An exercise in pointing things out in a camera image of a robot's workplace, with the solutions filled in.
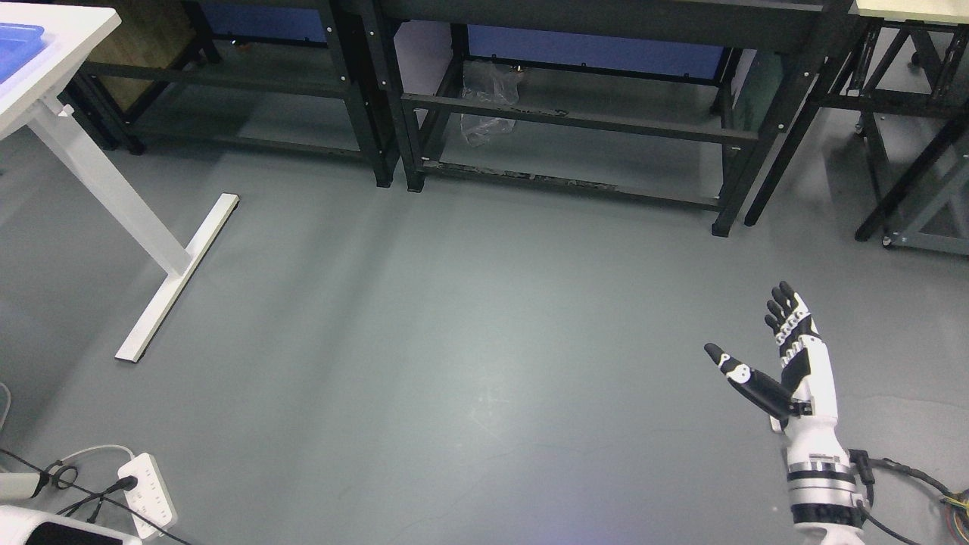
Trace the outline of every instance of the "table foot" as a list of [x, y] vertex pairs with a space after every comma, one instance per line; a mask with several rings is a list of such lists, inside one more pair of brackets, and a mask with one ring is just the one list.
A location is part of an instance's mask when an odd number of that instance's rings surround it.
[[161, 287], [155, 292], [155, 296], [151, 298], [151, 302], [148, 303], [141, 314], [138, 323], [135, 324], [131, 333], [128, 334], [128, 338], [125, 339], [117, 354], [114, 355], [115, 358], [132, 363], [136, 363], [141, 358], [148, 342], [155, 336], [158, 327], [162, 325], [162, 321], [165, 320], [175, 300], [178, 299], [178, 295], [185, 288], [185, 284], [188, 283], [192, 273], [212, 245], [215, 237], [218, 236], [219, 231], [222, 230], [222, 226], [229, 219], [229, 215], [235, 210], [238, 202], [238, 196], [231, 193], [223, 193], [219, 197], [199, 230], [192, 237], [188, 246], [185, 247], [185, 251], [188, 252], [191, 259], [188, 269], [183, 274], [170, 273], [165, 278]]

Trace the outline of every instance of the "robotic arm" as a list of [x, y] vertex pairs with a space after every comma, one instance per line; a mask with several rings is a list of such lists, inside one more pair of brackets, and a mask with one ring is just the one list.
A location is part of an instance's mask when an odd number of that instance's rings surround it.
[[834, 435], [838, 423], [828, 348], [804, 300], [787, 283], [771, 290], [767, 325], [781, 359], [781, 381], [747, 366], [709, 343], [717, 368], [745, 398], [770, 415], [788, 438], [788, 492], [795, 529], [805, 545], [864, 545], [862, 512], [848, 453]]

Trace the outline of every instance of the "cable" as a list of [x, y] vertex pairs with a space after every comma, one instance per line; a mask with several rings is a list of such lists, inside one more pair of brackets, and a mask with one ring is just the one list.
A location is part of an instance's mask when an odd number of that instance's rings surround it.
[[949, 490], [949, 488], [946, 485], [928, 476], [924, 471], [919, 471], [918, 469], [909, 467], [905, 464], [900, 464], [890, 458], [872, 458], [871, 464], [875, 467], [880, 467], [882, 469], [888, 469], [890, 471], [895, 471], [903, 475], [915, 477], [916, 479], [923, 481], [924, 483], [932, 486], [933, 488], [941, 492], [942, 496], [951, 497], [952, 499], [958, 500], [958, 498], [955, 497], [955, 494], [953, 494], [953, 491]]
[[[38, 471], [38, 472], [41, 472], [41, 473], [44, 472], [43, 469], [40, 469], [36, 465], [33, 465], [33, 464], [27, 462], [26, 460], [24, 460], [20, 456], [14, 454], [13, 452], [10, 452], [7, 449], [0, 448], [0, 454], [5, 454], [5, 455], [13, 458], [14, 460], [20, 462], [21, 464], [24, 464], [27, 467], [30, 467], [31, 469], [33, 469], [35, 471]], [[91, 491], [87, 490], [86, 488], [83, 488], [80, 485], [76, 485], [74, 483], [71, 483], [71, 488], [76, 488], [76, 489], [80, 490], [81, 492], [84, 492], [85, 494], [92, 494], [92, 495], [96, 495], [97, 494], [97, 493], [94, 493], [94, 492], [91, 492]], [[117, 505], [118, 507], [124, 509], [125, 511], [128, 511], [132, 515], [134, 515], [134, 516], [138, 517], [139, 519], [145, 521], [152, 528], [157, 529], [158, 531], [160, 531], [162, 535], [165, 535], [165, 536], [169, 537], [170, 539], [172, 539], [174, 541], [177, 541], [178, 543], [181, 543], [182, 545], [192, 545], [188, 541], [185, 541], [184, 539], [181, 539], [180, 537], [176, 537], [175, 535], [172, 535], [171, 533], [169, 533], [168, 531], [166, 531], [162, 527], [160, 527], [160, 526], [156, 525], [155, 523], [153, 523], [152, 521], [144, 518], [141, 513], [139, 513], [138, 511], [135, 511], [131, 507], [128, 507], [127, 505], [125, 505], [123, 503], [119, 503], [119, 502], [111, 499], [110, 497], [105, 497], [105, 501], [108, 502], [108, 503], [113, 503], [114, 505]]]
[[7, 394], [7, 404], [4, 406], [3, 414], [0, 415], [0, 432], [3, 431], [3, 425], [7, 423], [7, 415], [10, 414], [10, 404], [14, 401], [14, 395], [10, 393], [10, 388], [3, 382], [0, 382], [0, 390], [3, 390]]
[[946, 527], [949, 529], [949, 535], [953, 537], [956, 541], [962, 541], [963, 543], [969, 544], [969, 535], [966, 535], [967, 531], [963, 529], [962, 521], [959, 520], [958, 511], [953, 509], [951, 505], [948, 506], [948, 511], [946, 512]]
[[88, 501], [92, 501], [94, 499], [100, 499], [101, 501], [104, 501], [103, 498], [108, 494], [111, 494], [112, 492], [117, 492], [119, 490], [132, 490], [137, 485], [138, 485], [138, 479], [136, 477], [131, 475], [127, 477], [121, 477], [120, 479], [115, 481], [113, 485], [105, 488], [100, 493], [94, 494], [94, 495], [88, 495], [86, 498], [82, 499], [81, 501], [75, 501], [74, 503], [68, 505], [67, 507], [64, 507], [60, 511], [57, 511], [57, 514], [70, 517], [71, 515], [74, 515], [74, 513]]
[[60, 459], [60, 462], [62, 464], [65, 464], [71, 458], [77, 458], [78, 456], [80, 456], [82, 454], [87, 454], [89, 452], [93, 452], [93, 451], [96, 451], [96, 450], [109, 449], [109, 448], [116, 448], [118, 450], [123, 450], [126, 453], [128, 453], [128, 457], [129, 458], [131, 458], [132, 460], [135, 459], [135, 453], [132, 452], [131, 449], [128, 448], [128, 447], [126, 447], [126, 446], [122, 446], [122, 445], [97, 445], [97, 446], [87, 447], [85, 449], [78, 450], [77, 452], [75, 452], [73, 454], [69, 454], [69, 455], [65, 456], [64, 458], [61, 458]]
[[[969, 493], [969, 490], [966, 490], [966, 491], [963, 491], [962, 493], [957, 494], [957, 493], [954, 493], [952, 490], [950, 490], [949, 487], [942, 484], [942, 482], [940, 482], [938, 479], [928, 475], [927, 473], [925, 473], [920, 469], [915, 469], [914, 467], [910, 467], [905, 464], [900, 464], [899, 462], [896, 462], [895, 460], [892, 460], [890, 458], [868, 459], [867, 457], [868, 453], [864, 451], [851, 451], [851, 453], [853, 457], [853, 462], [856, 461], [855, 456], [859, 457], [859, 461], [863, 461], [863, 464], [858, 465], [860, 472], [863, 471], [866, 465], [870, 465], [871, 467], [879, 467], [881, 469], [887, 469], [889, 471], [894, 471], [896, 473], [900, 473], [908, 477], [919, 479], [923, 481], [923, 483], [941, 492], [942, 498], [940, 499], [940, 501], [943, 504], [945, 504], [947, 507], [947, 509], [945, 510], [945, 521], [946, 521], [946, 527], [949, 530], [949, 534], [953, 537], [954, 540], [961, 541], [962, 543], [969, 545], [969, 502], [966, 501], [967, 493]], [[862, 473], [862, 481], [865, 482], [865, 485], [866, 485], [865, 489], [868, 492], [868, 504], [872, 505], [874, 504], [875, 490], [874, 490], [874, 487], [871, 485], [874, 484], [874, 479], [870, 477], [870, 473], [868, 477], [869, 477], [868, 479], [865, 479], [865, 475], [864, 473]], [[872, 517], [871, 511], [869, 511], [867, 508], [864, 507], [863, 501], [861, 500], [858, 501], [858, 508], [861, 511], [863, 520], [871, 520], [871, 524], [875, 525], [881, 531], [887, 533], [891, 537], [894, 537], [895, 539], [903, 543], [907, 543], [909, 545], [918, 545], [918, 542], [912, 541], [911, 539], [901, 535], [900, 533], [892, 529], [889, 529], [881, 522], [879, 522], [877, 519]]]
[[864, 518], [866, 520], [868, 520], [868, 521], [871, 521], [871, 524], [873, 524], [876, 527], [878, 527], [878, 529], [880, 529], [884, 533], [887, 533], [891, 537], [894, 537], [895, 539], [901, 541], [902, 543], [905, 543], [906, 545], [921, 545], [918, 541], [912, 541], [908, 537], [905, 537], [904, 535], [898, 533], [897, 531], [895, 531], [893, 529], [890, 529], [889, 527], [887, 527], [887, 526], [883, 525], [882, 523], [878, 522], [878, 519], [876, 519], [875, 517], [872, 517], [871, 516], [871, 511], [869, 511], [868, 509], [865, 508], [864, 501], [861, 501], [859, 499], [858, 500], [858, 503], [856, 503], [856, 505], [858, 506], [858, 509], [861, 510], [861, 513], [864, 515]]

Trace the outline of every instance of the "white power strip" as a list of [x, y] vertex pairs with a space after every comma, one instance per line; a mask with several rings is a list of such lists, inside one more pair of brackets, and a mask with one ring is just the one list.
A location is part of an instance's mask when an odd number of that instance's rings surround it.
[[[171, 528], [178, 520], [178, 515], [175, 513], [169, 491], [165, 488], [165, 481], [162, 480], [158, 464], [155, 463], [155, 457], [142, 452], [129, 463], [118, 468], [118, 478], [129, 476], [137, 478], [138, 484], [132, 490], [124, 491], [128, 506], [162, 529]], [[148, 540], [161, 534], [135, 515], [132, 515], [132, 518], [135, 519], [135, 529], [141, 539]]]

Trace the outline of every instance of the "plastic bag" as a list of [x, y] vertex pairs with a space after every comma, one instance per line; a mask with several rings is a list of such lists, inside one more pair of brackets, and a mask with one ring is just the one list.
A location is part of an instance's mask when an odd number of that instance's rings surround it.
[[[464, 67], [461, 98], [489, 104], [512, 105], [518, 102], [518, 83], [524, 72], [510, 66], [476, 60]], [[491, 140], [491, 135], [508, 134], [515, 128], [514, 119], [463, 113], [461, 135], [471, 146]]]

